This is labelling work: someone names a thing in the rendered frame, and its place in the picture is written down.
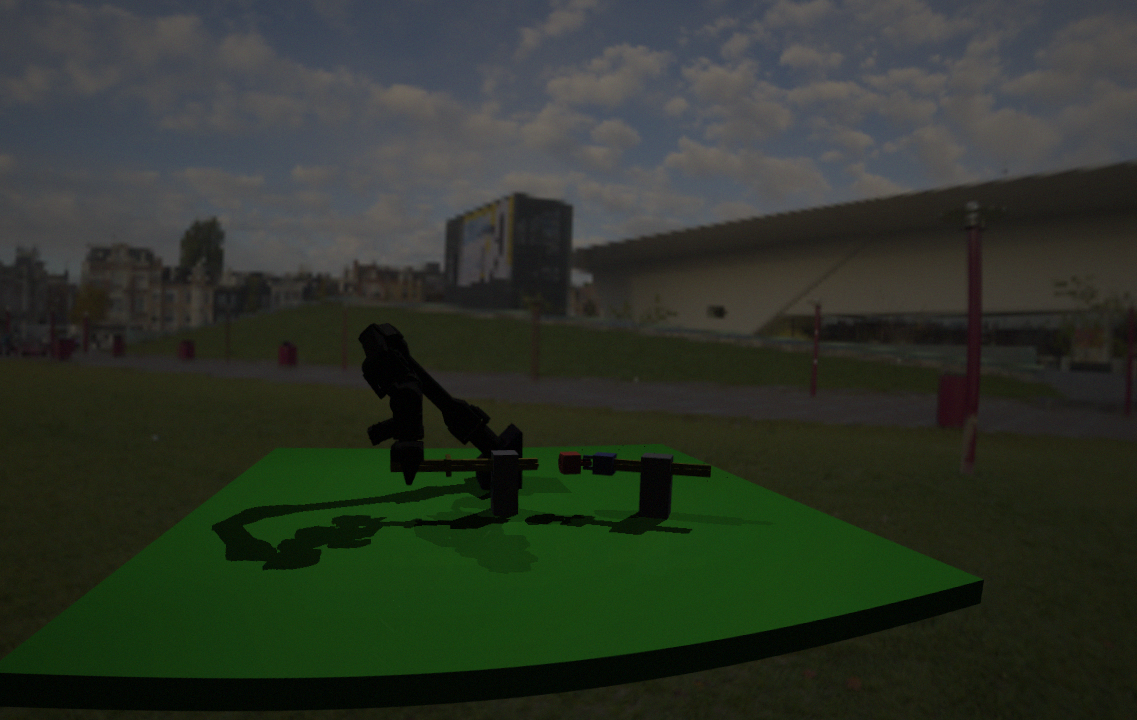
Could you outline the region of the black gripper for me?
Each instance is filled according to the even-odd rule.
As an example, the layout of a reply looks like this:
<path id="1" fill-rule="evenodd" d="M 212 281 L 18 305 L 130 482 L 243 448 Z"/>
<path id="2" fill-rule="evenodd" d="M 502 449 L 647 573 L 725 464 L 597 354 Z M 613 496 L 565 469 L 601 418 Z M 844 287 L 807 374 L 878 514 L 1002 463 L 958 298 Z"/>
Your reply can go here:
<path id="1" fill-rule="evenodd" d="M 399 436 L 393 435 L 395 445 L 391 446 L 390 461 L 402 462 L 402 473 L 405 477 L 405 486 L 412 486 L 414 475 L 417 474 L 420 467 L 420 462 L 425 461 L 425 447 L 423 447 L 423 441 L 417 441 L 417 439 L 425 438 L 425 427 L 422 425 L 423 406 L 420 413 L 410 419 L 404 419 L 396 416 L 393 413 L 393 420 L 396 419 L 396 425 L 399 428 Z"/>

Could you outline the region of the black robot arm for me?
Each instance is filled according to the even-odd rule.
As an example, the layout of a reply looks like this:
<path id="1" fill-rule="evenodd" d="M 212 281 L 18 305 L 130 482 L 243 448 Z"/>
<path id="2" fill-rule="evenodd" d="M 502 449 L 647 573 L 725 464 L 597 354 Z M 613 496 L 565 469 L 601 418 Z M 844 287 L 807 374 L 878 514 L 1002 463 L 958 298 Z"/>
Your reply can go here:
<path id="1" fill-rule="evenodd" d="M 491 452 L 498 450 L 505 442 L 501 436 L 485 425 L 491 417 L 480 407 L 468 406 L 466 402 L 446 394 L 443 387 L 437 384 L 434 378 L 428 375 L 425 369 L 410 357 L 408 344 L 402 338 L 402 333 L 389 323 L 370 324 L 358 338 L 366 354 L 366 359 L 362 363 L 363 376 L 373 392 L 381 400 L 388 395 L 390 409 L 396 416 L 404 419 L 420 413 L 425 394 L 428 400 L 443 411 L 445 425 L 448 427 L 446 429 L 463 445 L 475 445 L 478 452 L 489 460 Z M 482 417 L 484 420 L 481 421 Z M 399 436 L 399 428 L 396 419 L 390 417 L 370 427 L 367 432 L 375 446 L 384 439 L 393 438 L 393 435 Z"/>

